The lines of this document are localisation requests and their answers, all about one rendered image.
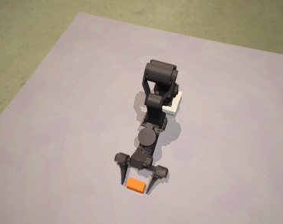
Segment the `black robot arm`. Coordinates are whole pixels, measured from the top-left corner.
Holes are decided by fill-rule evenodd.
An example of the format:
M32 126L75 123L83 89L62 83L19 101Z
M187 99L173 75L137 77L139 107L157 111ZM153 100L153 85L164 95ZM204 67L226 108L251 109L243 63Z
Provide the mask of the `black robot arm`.
M178 95L178 84L176 78L178 70L175 65L163 63L152 59L146 64L142 86L146 94L144 105L147 106L147 112L143 118L141 126L144 126L138 134L138 140L142 145L156 147L159 137L157 131L165 131L167 126L166 113L162 111L163 106L172 106L173 98ZM147 81L154 82L154 93L150 92ZM171 105L171 106L170 106ZM144 167L150 168L153 163L153 157L150 157L150 151L137 150L131 155L130 166L140 170Z

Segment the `orange block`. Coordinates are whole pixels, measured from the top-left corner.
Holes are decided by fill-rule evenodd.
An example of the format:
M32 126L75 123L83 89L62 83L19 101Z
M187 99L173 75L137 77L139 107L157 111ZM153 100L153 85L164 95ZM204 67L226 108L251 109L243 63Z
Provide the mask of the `orange block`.
M146 184L129 177L126 187L130 190L143 194Z

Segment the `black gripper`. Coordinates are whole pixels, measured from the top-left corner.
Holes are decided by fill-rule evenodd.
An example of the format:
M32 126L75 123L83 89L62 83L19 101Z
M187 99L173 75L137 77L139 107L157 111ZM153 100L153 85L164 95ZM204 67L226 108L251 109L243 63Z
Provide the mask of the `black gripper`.
M147 152L147 150L150 151L150 157L153 157L155 147L145 146L145 145L142 145L141 143L139 144L139 147L141 148L141 151L143 151L143 152ZM115 159L114 159L115 161L118 161L117 164L120 165L120 168L121 168L122 185L123 185L125 178L126 178L126 171L127 171L127 168L128 168L127 162L130 163L130 159L131 158L128 154L124 154L122 152L117 153L116 156L115 156ZM151 171L155 171L154 174L153 174L152 180L149 184L149 187L147 189L147 193L148 193L149 190L152 188L153 184L157 181L157 179L162 179L162 178L167 177L168 168L161 166L161 165L158 165L158 166L151 165L150 168L148 168L148 167L144 167L144 168L149 169Z

